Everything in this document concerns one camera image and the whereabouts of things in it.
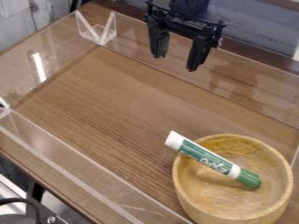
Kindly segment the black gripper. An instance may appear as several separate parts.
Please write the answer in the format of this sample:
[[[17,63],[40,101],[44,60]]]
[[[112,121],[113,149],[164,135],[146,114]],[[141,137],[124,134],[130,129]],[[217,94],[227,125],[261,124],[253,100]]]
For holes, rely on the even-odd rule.
[[[144,21],[148,27],[150,54],[164,57],[168,51],[169,32],[192,40],[186,69],[193,72],[204,63],[210,43],[220,39],[227,23],[208,10],[210,0],[146,0]]]

